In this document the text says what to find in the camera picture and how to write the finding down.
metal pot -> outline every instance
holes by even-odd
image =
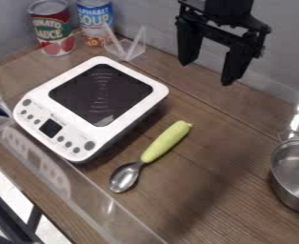
[[[299,132],[291,134],[295,137],[283,142],[272,153],[271,184],[277,197],[299,212]]]

metal spoon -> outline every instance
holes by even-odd
[[[141,160],[120,166],[112,174],[109,185],[115,193],[123,193],[137,183],[141,169],[176,145],[189,133],[192,125],[177,121],[156,138],[141,155]]]

wooden table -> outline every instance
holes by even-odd
[[[79,44],[64,57],[32,52],[0,67],[0,91],[21,95],[104,49]],[[299,213],[269,188],[269,155],[295,106],[240,83],[221,87],[211,70],[183,67],[153,48],[125,63],[164,82],[171,95],[156,112],[107,153],[79,170],[169,243],[299,243]],[[139,157],[152,139],[183,119],[189,136],[143,173],[137,188],[108,190],[113,170]],[[0,168],[76,243],[105,243],[84,218],[0,145]]]

